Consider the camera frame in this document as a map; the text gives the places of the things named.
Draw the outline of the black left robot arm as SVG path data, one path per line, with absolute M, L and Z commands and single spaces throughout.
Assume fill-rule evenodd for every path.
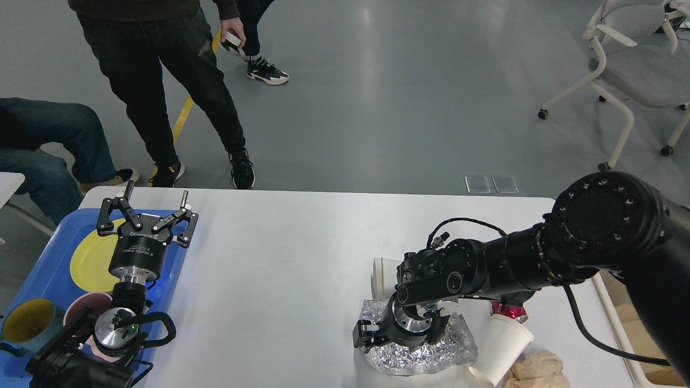
M 31 387 L 134 386 L 153 368 L 143 351 L 175 338 L 165 307 L 179 267 L 165 260 L 173 246 L 190 245 L 199 216 L 187 191 L 170 214 L 138 213 L 130 206 L 133 187 L 129 182 L 122 195 L 103 199 L 95 226 L 97 238 L 114 241 L 105 249 L 105 273 L 114 278 L 108 307 L 78 309 L 50 337 L 25 368 Z

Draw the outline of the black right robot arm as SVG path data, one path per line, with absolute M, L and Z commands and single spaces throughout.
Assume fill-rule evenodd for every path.
M 359 320 L 353 345 L 368 352 L 394 342 L 416 347 L 438 341 L 447 319 L 443 300 L 479 298 L 520 307 L 547 286 L 566 290 L 580 332 L 622 358 L 669 365 L 688 381 L 689 211 L 643 180 L 606 171 L 564 190 L 544 221 L 492 241 L 449 240 L 430 233 L 426 247 L 397 266 L 397 284 L 380 321 Z M 666 359 L 616 350 L 586 330 L 571 285 L 609 271 Z

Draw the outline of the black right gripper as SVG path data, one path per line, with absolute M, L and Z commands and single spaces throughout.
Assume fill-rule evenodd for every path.
M 432 315 L 416 319 L 407 315 L 401 304 L 390 299 L 379 324 L 357 320 L 353 328 L 353 346 L 369 353 L 391 342 L 405 347 L 436 344 L 445 332 L 450 317 Z

